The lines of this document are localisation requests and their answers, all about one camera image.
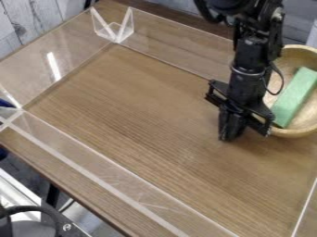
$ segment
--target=wooden bowl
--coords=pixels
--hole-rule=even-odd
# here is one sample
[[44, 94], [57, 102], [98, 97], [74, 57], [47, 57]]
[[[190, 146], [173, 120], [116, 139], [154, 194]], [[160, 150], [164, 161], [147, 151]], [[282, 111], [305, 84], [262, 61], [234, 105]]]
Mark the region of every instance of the wooden bowl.
[[[285, 86], [290, 82], [300, 67], [306, 67], [317, 71], [317, 49], [304, 45], [288, 45], [282, 51], [282, 57], [275, 61], [275, 65], [284, 73]], [[274, 73], [269, 88], [273, 92], [281, 86], [281, 79]], [[263, 101], [271, 107], [277, 96], [269, 93]], [[317, 90], [313, 91], [306, 103], [302, 105], [288, 129], [273, 127], [273, 135], [285, 138], [297, 138], [317, 132]]]

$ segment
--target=green object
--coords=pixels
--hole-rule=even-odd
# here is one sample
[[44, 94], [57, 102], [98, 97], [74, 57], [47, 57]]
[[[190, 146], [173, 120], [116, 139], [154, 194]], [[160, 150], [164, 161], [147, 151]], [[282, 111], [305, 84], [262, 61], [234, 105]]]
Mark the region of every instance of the green object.
[[300, 68], [296, 75], [280, 94], [271, 111], [275, 114], [274, 124], [286, 128], [301, 106], [317, 85], [317, 72], [305, 67]]

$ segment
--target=wooden table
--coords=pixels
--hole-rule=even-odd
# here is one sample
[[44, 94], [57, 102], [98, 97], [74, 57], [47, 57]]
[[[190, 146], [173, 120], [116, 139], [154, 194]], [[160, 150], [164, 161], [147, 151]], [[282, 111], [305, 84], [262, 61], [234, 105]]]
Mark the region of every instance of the wooden table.
[[[112, 18], [124, 9], [98, 4]], [[25, 109], [239, 236], [290, 236], [316, 178], [317, 136], [265, 139], [247, 131], [219, 142], [207, 88], [198, 76], [114, 44]], [[13, 130], [0, 140], [123, 233], [175, 236]]]

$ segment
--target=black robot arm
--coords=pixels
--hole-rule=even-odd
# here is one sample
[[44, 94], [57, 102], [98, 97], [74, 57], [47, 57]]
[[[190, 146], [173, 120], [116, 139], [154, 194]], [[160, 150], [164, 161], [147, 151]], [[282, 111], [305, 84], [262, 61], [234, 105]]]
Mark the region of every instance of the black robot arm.
[[[205, 6], [219, 13], [218, 19], [225, 16], [235, 19], [235, 57], [230, 81], [226, 84], [211, 80], [206, 97], [219, 107], [219, 139], [234, 140], [242, 135], [246, 127], [267, 136], [275, 116], [262, 98], [267, 92], [273, 70], [281, 75], [274, 60], [281, 56], [284, 47], [282, 0], [194, 1], [199, 10]], [[202, 14], [207, 16], [210, 13], [203, 11]]]

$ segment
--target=robotic arm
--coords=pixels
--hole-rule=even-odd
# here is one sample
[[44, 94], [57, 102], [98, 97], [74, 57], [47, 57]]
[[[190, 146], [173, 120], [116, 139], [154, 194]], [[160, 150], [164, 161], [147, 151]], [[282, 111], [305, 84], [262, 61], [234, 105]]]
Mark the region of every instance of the robotic arm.
[[[246, 127], [261, 135], [270, 135], [275, 119], [262, 102], [267, 84], [282, 50], [282, 0], [194, 0], [207, 21], [221, 22], [226, 16], [235, 19], [234, 51], [229, 84], [211, 80], [207, 100], [219, 107], [219, 139], [233, 141]], [[209, 9], [219, 13], [210, 15]]]

